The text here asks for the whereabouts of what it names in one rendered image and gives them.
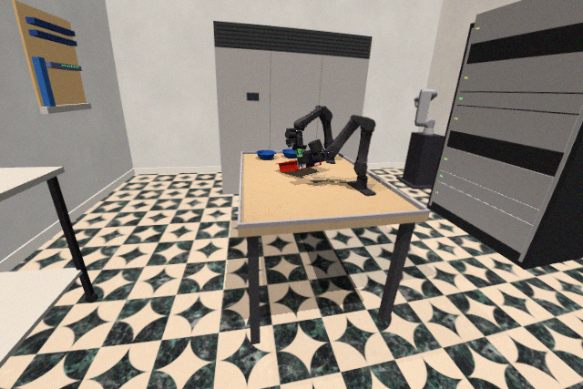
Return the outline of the red cardboard food box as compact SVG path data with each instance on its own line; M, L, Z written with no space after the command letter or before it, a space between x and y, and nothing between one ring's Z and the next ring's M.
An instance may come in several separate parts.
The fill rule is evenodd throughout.
M288 163L289 162L289 163ZM286 161L286 162L282 162L282 163L277 163L279 164L280 167L280 172L287 172L287 171L296 171L296 170L300 170L300 169L307 169L306 164L301 164L299 165L297 163L297 159L294 161ZM321 162L315 162L314 167L315 166L319 166L322 165Z

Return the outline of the blue bowl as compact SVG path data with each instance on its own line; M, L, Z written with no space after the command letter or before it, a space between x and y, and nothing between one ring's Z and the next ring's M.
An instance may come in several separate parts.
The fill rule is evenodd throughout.
M297 156L294 153L293 149L290 149L290 148L289 149L284 149L282 152L283 152L284 156L286 158L288 158L288 159L295 159L295 158L297 158Z
M260 159L272 159L274 157L275 151L272 150L259 150L256 152Z

